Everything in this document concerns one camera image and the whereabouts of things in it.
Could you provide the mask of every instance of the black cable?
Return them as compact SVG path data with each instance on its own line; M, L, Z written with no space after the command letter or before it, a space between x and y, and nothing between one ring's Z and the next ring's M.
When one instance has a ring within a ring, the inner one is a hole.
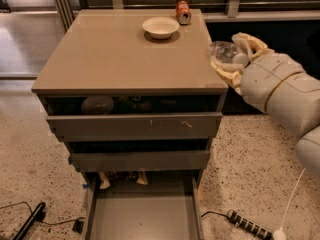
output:
M30 213L32 213L32 209L31 209L30 205L27 202L20 202L20 203L15 203L15 204L10 204L10 205L7 205L7 206L3 206L3 207L0 207L0 210L1 209L6 209L6 208L9 208L9 207L12 207L12 206L20 205L20 204L27 205L29 210L30 210Z
M226 217L229 219L229 217L226 215L226 214L223 214L223 213L219 213L219 212L214 212L214 211L208 211L208 212L205 212L204 214L202 214L200 217L203 218L204 216L206 216L207 214L209 213L213 213L213 214L217 214L219 216L223 216L223 217Z
M39 222L44 224L44 225L46 225L46 226L52 227L52 226L58 226L58 225L69 223L69 222L75 222L75 221L78 221L78 220L83 220L83 219L85 219L85 218L84 217L79 217L77 219L65 220L65 221L60 221L60 222L57 222L57 223L48 223L48 222L44 222L44 221L39 221Z
M19 202L19 203L15 203L15 204L9 204L9 205L6 205L6 206L2 206L0 207L0 210L2 209L6 209L6 208L9 208L9 207L12 207L12 206L16 206L16 205L21 205L21 204L25 204L28 206L29 208L29 211L30 213L32 214L32 209L31 209L31 206L27 203L27 202ZM61 225L61 224L65 224L65 223L69 223L69 222L75 222L75 221L78 221L78 220L83 220L85 219L84 217L79 217L77 219L73 219L73 220L65 220L65 221L61 221L61 222L58 222L58 223L48 223L48 222L44 222L44 221L39 221L40 223L42 224L45 224L46 226L57 226L57 225Z

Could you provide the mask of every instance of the gray cabinet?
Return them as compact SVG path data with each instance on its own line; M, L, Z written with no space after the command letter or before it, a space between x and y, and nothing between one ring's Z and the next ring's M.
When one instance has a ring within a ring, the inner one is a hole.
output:
M88 181L85 239L202 239L197 187L227 86L206 57L210 36L199 10L174 38L153 40L142 30L146 19L173 13L81 11L32 88ZM113 109L83 113L92 96L112 98ZM101 191L97 172L107 171L146 171L149 184L120 180Z

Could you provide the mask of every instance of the speckled floor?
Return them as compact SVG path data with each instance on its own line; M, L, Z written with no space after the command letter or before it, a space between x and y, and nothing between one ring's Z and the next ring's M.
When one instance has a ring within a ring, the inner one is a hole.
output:
M49 223L86 216L84 180L49 131L46 113L30 91L32 84L0 81L0 207L26 201L34 209L43 201L44 221ZM303 169L294 155L295 143L295 137L268 116L225 116L200 187L201 213L233 209L277 229ZM13 239L28 216L26 205L0 209L0 239ZM202 226L206 240L256 239L214 214L205 216ZM320 239L320 180L307 171L284 230L290 240ZM36 223L25 239L72 240L80 235L72 231L72 223Z

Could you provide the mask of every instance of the small bowl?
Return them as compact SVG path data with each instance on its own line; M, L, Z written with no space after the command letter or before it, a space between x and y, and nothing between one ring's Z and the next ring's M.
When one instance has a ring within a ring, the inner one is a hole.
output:
M168 17L150 18L142 24L142 28L149 32L154 39L168 39L179 27L176 20Z

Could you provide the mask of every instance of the white cable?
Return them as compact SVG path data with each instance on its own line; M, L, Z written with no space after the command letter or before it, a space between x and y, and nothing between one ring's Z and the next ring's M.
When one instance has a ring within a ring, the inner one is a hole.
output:
M318 235L319 229L320 229L320 226L317 228L316 232L314 232L314 235L313 235L311 240L315 240L316 239L316 236Z
M288 210L289 210L289 207L290 207L291 200L292 200L292 198L293 198L294 193L296 192L296 189L297 189L297 187L298 187L298 184L299 184L299 182L300 182L300 180L301 180L301 177L302 177L305 169L306 169L306 168L303 168L303 170L302 170L302 172L301 172L301 174L300 174L300 176L299 176L299 178L298 178L298 180L297 180L297 183L296 183L294 189L292 190L292 193L291 193L291 196L290 196L288 205L287 205L287 209L286 209L286 212L285 212L285 214L284 214L284 216L283 216L283 220L282 220L282 223L281 223L280 228L283 228L283 225L284 225L284 222L285 222L285 220L286 220L287 213L288 213Z

